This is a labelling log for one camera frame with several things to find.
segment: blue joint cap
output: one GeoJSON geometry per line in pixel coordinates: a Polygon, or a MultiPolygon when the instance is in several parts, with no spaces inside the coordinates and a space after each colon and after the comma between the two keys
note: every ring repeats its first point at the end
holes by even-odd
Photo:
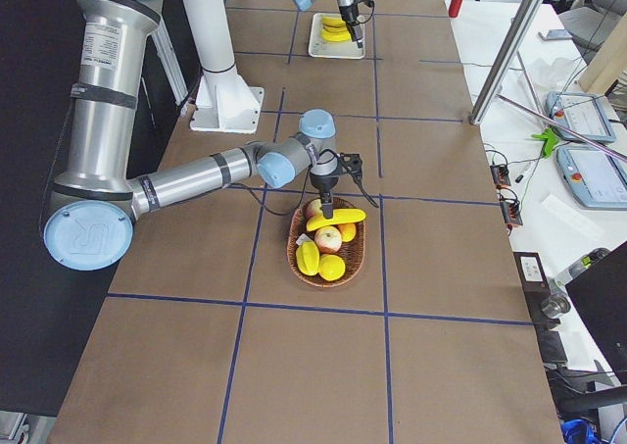
{"type": "Polygon", "coordinates": [[[299,130],[311,138],[329,138],[335,135],[333,116],[322,109],[311,109],[301,116],[299,130]]]}
{"type": "Polygon", "coordinates": [[[292,0],[298,11],[307,11],[312,6],[312,0],[292,0]]]}
{"type": "Polygon", "coordinates": [[[79,271],[94,271],[119,260],[133,236],[128,215],[103,201],[79,201],[53,214],[43,239],[52,257],[79,271]]]}
{"type": "Polygon", "coordinates": [[[282,187],[296,177],[292,162],[277,152],[268,152],[257,163],[257,169],[265,182],[274,189],[282,187]]]}

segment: white desk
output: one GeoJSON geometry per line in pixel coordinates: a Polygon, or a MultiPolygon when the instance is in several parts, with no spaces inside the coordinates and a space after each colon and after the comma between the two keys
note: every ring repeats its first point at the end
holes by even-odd
{"type": "MultiPolygon", "coordinates": [[[[461,7],[459,17],[452,20],[473,100],[479,94],[490,69],[471,64],[491,65],[494,62],[517,7],[513,3],[466,1],[461,7]]],[[[571,74],[585,65],[579,60],[579,52],[571,41],[544,42],[538,36],[540,30],[562,27],[553,8],[543,5],[519,50],[541,101],[544,101],[550,90],[546,85],[552,81],[551,74],[557,82],[554,89],[560,90],[571,74]],[[540,59],[547,65],[553,64],[555,60],[557,62],[553,69],[542,68],[538,65],[540,59]]],[[[512,68],[519,67],[515,59],[512,68]]],[[[568,90],[581,91],[581,88],[575,80],[568,90]]],[[[520,70],[511,70],[507,74],[502,94],[530,108],[535,107],[529,86],[520,70]]],[[[611,119],[617,118],[610,106],[606,106],[605,110],[611,119]]],[[[531,134],[541,133],[544,128],[535,118],[499,99],[492,104],[481,124],[484,142],[503,152],[511,162],[538,157],[542,142],[531,138],[531,134]]],[[[627,131],[621,124],[614,124],[614,131],[617,141],[610,147],[625,153],[627,131]]],[[[495,161],[502,162],[499,156],[495,161]]],[[[540,161],[532,178],[523,179],[516,184],[513,180],[525,165],[526,163],[521,163],[509,166],[512,189],[519,198],[523,197],[528,184],[521,214],[524,226],[515,228],[509,240],[513,251],[539,253],[548,277],[554,277],[595,248],[613,250],[627,240],[627,212],[594,211],[579,206],[559,174],[555,155],[540,161]]],[[[609,370],[606,360],[577,313],[571,311],[561,321],[559,331],[569,367],[597,370],[594,364],[594,360],[597,360],[609,370]]]]}

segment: brown basket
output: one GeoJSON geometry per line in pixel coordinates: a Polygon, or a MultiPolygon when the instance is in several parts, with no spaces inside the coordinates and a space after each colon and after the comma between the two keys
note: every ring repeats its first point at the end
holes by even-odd
{"type": "MultiPolygon", "coordinates": [[[[355,235],[355,238],[353,238],[352,241],[342,243],[342,247],[340,248],[340,250],[335,253],[344,260],[344,263],[346,263],[346,272],[344,272],[344,275],[342,277],[329,282],[328,280],[324,280],[318,274],[304,275],[302,272],[299,271],[298,266],[296,265],[296,249],[298,248],[296,240],[303,233],[306,233],[311,239],[314,239],[314,233],[307,233],[306,229],[307,220],[305,219],[304,212],[308,204],[309,202],[304,204],[300,209],[297,209],[294,213],[294,216],[292,216],[290,234],[287,238],[287,261],[294,275],[296,275],[307,284],[324,289],[327,289],[329,287],[337,287],[338,285],[342,285],[355,277],[355,275],[362,267],[365,241],[365,224],[363,222],[357,222],[357,234],[355,235]]],[[[354,209],[355,206],[345,199],[333,197],[333,208],[354,209]]]]}

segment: table surface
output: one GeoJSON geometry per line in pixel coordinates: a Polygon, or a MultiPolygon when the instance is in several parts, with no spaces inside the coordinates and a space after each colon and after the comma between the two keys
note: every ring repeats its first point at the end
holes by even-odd
{"type": "MultiPolygon", "coordinates": [[[[225,189],[142,218],[49,442],[561,442],[442,0],[376,0],[360,61],[307,56],[313,13],[229,0],[239,73],[265,88],[260,140],[307,109],[359,152],[360,273],[312,288],[289,220],[225,189]]],[[[241,145],[181,120],[162,167],[241,145]]],[[[250,184],[272,208],[298,201],[250,184]]]]}
{"type": "MultiPolygon", "coordinates": [[[[459,17],[452,20],[461,61],[473,100],[486,79],[489,68],[471,64],[492,64],[517,11],[513,3],[463,4],[459,17]],[[482,37],[479,43],[477,36],[482,37]]],[[[574,77],[568,91],[582,92],[576,77],[585,67],[572,41],[545,42],[539,31],[563,28],[550,5],[542,5],[521,47],[520,56],[531,75],[541,102],[550,90],[560,91],[569,78],[574,77]]],[[[534,108],[534,102],[520,71],[517,59],[511,66],[503,84],[502,94],[534,108]]],[[[603,108],[611,119],[617,119],[611,106],[603,101],[603,108]]],[[[626,153],[627,132],[620,123],[612,124],[617,140],[609,147],[626,153]]],[[[537,158],[542,143],[531,138],[545,128],[535,118],[520,112],[511,105],[496,100],[481,124],[483,140],[503,152],[511,162],[537,158]]],[[[497,163],[502,160],[496,157],[497,163]]],[[[511,179],[515,179],[526,163],[510,166],[511,179]]],[[[585,209],[574,199],[558,170],[555,156],[540,161],[532,178],[520,183],[512,182],[512,189],[522,197],[524,226],[515,228],[509,238],[513,251],[540,254],[548,277],[554,277],[575,260],[595,248],[613,250],[627,240],[627,212],[585,209]]],[[[597,370],[597,361],[605,370],[609,366],[576,311],[561,318],[558,329],[572,369],[597,370]]]]}

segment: office chair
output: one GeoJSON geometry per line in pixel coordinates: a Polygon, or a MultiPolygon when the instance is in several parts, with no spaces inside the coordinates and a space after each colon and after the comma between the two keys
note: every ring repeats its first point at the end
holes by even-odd
{"type": "Polygon", "coordinates": [[[581,55],[590,63],[625,12],[627,0],[591,0],[580,8],[559,14],[559,19],[573,36],[581,55]]]}

